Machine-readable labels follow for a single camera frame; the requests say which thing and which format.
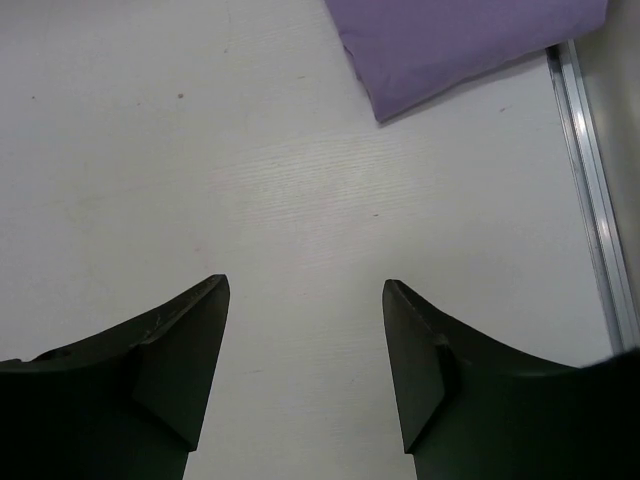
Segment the purple cloth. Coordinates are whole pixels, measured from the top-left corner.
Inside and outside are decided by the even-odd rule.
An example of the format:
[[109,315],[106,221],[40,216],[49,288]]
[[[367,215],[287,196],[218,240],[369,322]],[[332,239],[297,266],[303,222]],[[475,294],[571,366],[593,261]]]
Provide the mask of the purple cloth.
[[594,30],[607,0],[326,0],[380,122],[461,80]]

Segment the fabric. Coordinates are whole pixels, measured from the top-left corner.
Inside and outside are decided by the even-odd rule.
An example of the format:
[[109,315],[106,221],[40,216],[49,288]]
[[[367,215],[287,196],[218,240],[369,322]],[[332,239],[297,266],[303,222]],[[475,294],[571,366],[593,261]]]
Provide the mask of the fabric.
[[596,29],[608,0],[326,0],[380,122]]

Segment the metal frame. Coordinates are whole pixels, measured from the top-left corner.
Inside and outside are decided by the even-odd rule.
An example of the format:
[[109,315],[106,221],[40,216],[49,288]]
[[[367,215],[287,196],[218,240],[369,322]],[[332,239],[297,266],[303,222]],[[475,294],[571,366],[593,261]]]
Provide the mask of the metal frame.
[[640,346],[640,323],[573,41],[549,50],[551,77],[614,353]]

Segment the white table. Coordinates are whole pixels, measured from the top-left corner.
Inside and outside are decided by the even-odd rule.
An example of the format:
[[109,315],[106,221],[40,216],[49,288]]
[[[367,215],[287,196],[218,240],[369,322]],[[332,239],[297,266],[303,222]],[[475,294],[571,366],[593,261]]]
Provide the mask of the white table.
[[0,65],[0,357],[230,277],[188,479],[415,478],[388,277],[527,352],[611,353],[542,55],[384,128],[322,0],[3,2]]

